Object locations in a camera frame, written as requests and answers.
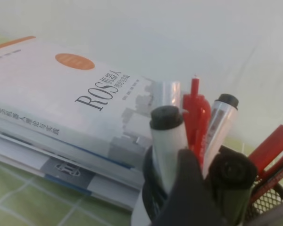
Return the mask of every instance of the pen holder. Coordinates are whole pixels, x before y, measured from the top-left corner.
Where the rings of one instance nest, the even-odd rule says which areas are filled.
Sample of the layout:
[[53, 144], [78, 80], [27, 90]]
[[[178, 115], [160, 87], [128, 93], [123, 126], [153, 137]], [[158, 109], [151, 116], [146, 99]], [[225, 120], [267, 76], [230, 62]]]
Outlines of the pen holder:
[[142, 201], [150, 221], [153, 221], [167, 200], [167, 194], [158, 183], [158, 177], [155, 174], [152, 147], [145, 155], [142, 170], [145, 177], [145, 183], [141, 192]]
[[[160, 213], [161, 208], [167, 200], [167, 194], [158, 183], [157, 175], [154, 171], [152, 162], [152, 148], [147, 151], [147, 154], [145, 156], [143, 173], [145, 177], [145, 184], [141, 192], [141, 202], [145, 209], [145, 214], [147, 215], [147, 222], [152, 222]], [[273, 189], [270, 189], [256, 202], [248, 207], [245, 215], [245, 222], [259, 216], [269, 209], [272, 209], [282, 202], [283, 187], [280, 184], [277, 184]]]
[[245, 221], [261, 215], [262, 213], [276, 207], [283, 202], [283, 187], [280, 184], [275, 185], [263, 196], [248, 207], [245, 215]]

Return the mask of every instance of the white marker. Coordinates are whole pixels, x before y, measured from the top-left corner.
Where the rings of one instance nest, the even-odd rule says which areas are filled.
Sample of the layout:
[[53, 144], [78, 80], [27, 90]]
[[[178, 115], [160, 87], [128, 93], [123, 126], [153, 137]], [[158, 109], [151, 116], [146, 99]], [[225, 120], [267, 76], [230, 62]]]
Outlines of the white marker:
[[230, 94], [221, 94], [212, 106], [203, 160], [203, 178], [208, 175], [208, 169], [232, 127], [238, 112], [238, 102], [238, 99]]
[[[180, 107], [181, 102], [181, 89], [180, 82], [178, 81], [157, 81], [154, 83], [153, 90], [153, 104], [152, 109], [156, 109], [161, 106], [176, 106]], [[158, 161], [156, 152], [153, 147], [152, 151], [153, 167], [156, 175], [161, 180], [161, 173], [158, 167]]]
[[165, 192], [170, 193], [177, 171], [178, 151], [188, 147], [183, 116], [178, 107], [162, 106], [151, 112], [153, 151]]

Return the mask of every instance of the white wall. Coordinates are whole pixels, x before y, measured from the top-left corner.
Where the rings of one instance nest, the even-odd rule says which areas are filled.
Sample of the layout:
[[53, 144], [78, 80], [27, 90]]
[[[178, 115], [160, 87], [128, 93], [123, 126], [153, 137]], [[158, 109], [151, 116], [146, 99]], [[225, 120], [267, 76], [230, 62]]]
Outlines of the white wall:
[[283, 0], [0, 0], [0, 32], [185, 90], [196, 73], [211, 102], [239, 98], [233, 132], [253, 144], [283, 123]]

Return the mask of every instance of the pen cap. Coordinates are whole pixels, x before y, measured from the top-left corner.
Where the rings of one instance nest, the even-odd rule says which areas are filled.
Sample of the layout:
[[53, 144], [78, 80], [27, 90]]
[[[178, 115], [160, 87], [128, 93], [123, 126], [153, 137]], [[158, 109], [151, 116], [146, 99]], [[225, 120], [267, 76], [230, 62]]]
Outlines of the pen cap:
[[226, 93], [221, 94], [217, 101], [226, 103], [230, 106], [233, 106], [236, 109], [237, 109], [238, 103], [239, 103], [239, 100], [236, 97], [234, 97], [231, 94], [226, 94]]
[[178, 107], [162, 106], [151, 112], [150, 127], [155, 130], [168, 130], [183, 123], [183, 116]]
[[250, 155], [249, 159], [256, 165], [260, 175], [283, 151], [283, 125], [280, 125], [268, 138], [263, 141]]
[[256, 166], [245, 155], [225, 147], [209, 168], [211, 183], [218, 189], [250, 189], [256, 176]]

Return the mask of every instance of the orange circle label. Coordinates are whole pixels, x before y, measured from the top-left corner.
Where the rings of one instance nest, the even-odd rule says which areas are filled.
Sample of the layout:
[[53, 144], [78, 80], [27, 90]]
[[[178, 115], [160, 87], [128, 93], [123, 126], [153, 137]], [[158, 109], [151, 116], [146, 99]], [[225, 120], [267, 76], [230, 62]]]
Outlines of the orange circle label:
[[67, 67], [72, 67], [75, 69], [90, 70], [95, 67], [94, 63], [91, 60], [70, 53], [57, 54], [56, 60]]

